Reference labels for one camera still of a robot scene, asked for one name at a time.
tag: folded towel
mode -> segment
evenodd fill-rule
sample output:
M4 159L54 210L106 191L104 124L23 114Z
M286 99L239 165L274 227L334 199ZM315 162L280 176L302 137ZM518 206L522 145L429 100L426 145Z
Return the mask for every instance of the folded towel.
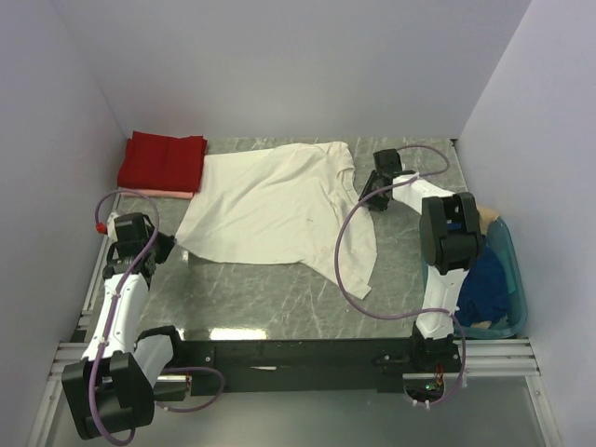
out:
M190 200L193 198L195 193L185 193L183 191L159 191L155 189L137 189L140 193L145 194L149 197L166 197L166 198L186 198ZM120 193L124 197L135 197L136 194L123 192Z
M207 141L133 132L127 142L118 186L195 193L200 187Z

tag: laundry basket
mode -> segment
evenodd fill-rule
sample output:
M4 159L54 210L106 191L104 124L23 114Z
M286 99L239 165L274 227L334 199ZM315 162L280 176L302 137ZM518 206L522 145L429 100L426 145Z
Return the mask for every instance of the laundry basket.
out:
M501 218L489 225L486 244L493 249L505 269L510 309L505 317L497 323L493 323L489 329L464 328L464 330L466 332L466 338L480 338L485 340L509 338L516 335L525 326L525 322L528 319L528 308L525 303L520 268L515 257L511 234ZM422 260L422 273L426 287L428 265L424 261L424 258Z

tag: marble table surface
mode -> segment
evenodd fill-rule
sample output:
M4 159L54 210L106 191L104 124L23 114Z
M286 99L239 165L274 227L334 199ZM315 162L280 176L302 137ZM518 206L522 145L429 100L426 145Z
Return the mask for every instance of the marble table surface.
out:
M326 139L210 139L209 154L277 147L291 142L347 142L356 165L355 187L361 191L373 169L373 153L407 143L432 144L452 162L450 170L429 179L455 192L466 184L449 140L402 138ZM408 169L435 170L443 161L430 151L402 152ZM175 234L189 201L156 199L160 230ZM151 215L142 199L123 197L119 208ZM420 308L423 301L420 265L419 216L393 202L373 213L378 256L372 273L372 291L363 304L370 310L398 314ZM102 305L98 290L93 321ZM380 321L361 315L344 299L337 286L302 264L216 264L197 259L176 247L153 277L150 298L139 331L173 324L187 340L267 338L330 339L409 336L413 320ZM88 337L92 333L90 326Z

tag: gray floor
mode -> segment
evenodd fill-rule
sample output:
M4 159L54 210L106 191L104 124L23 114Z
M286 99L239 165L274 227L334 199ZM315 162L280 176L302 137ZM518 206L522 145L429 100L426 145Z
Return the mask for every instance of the gray floor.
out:
M47 447L80 440L61 402ZM402 395L373 391L223 395L199 413L156 410L132 446L144 447L538 447L545 445L523 379L469 379L427 413Z

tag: blue cloth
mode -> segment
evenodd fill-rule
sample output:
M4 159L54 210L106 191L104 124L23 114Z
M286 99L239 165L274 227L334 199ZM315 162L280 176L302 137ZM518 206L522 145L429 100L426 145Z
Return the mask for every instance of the blue cloth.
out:
M462 326L468 327L481 321L496 323L509 311L505 270L486 244L464 279L457 305L455 316Z

